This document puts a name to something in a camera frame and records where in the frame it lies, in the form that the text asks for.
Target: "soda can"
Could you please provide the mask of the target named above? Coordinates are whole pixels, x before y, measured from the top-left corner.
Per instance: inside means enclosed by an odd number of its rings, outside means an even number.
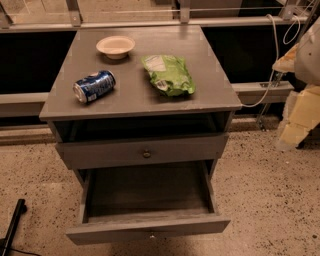
[[[73,91],[80,102],[87,103],[112,91],[115,85],[114,75],[110,71],[101,70],[75,82]]]

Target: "drawer knob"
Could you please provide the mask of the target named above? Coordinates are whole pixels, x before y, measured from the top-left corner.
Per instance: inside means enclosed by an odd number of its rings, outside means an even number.
[[[150,151],[147,150],[147,149],[143,152],[142,155],[143,155],[144,158],[150,158],[150,157],[151,157],[151,153],[150,153]]]

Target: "small white bowl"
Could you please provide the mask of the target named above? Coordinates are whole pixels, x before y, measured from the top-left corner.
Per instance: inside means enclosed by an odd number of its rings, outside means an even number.
[[[106,54],[110,59],[118,60],[127,56],[135,46],[135,41],[127,36],[110,36],[100,40],[97,50]]]

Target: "plastic bag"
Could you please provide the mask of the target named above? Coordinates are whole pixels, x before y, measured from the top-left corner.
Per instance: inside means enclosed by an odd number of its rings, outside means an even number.
[[[161,94],[179,96],[195,92],[195,84],[187,70],[184,58],[172,55],[150,55],[142,59],[149,72],[151,84]]]

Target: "gray cabinet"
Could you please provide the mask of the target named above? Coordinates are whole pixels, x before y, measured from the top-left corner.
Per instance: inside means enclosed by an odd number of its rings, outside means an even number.
[[[111,61],[95,50],[109,35],[131,36],[130,55]],[[165,98],[149,83],[140,58],[186,59],[197,89]],[[84,105],[72,84],[111,70],[114,91]],[[222,232],[212,177],[241,104],[198,26],[81,30],[40,114],[57,151],[83,186],[76,244]]]

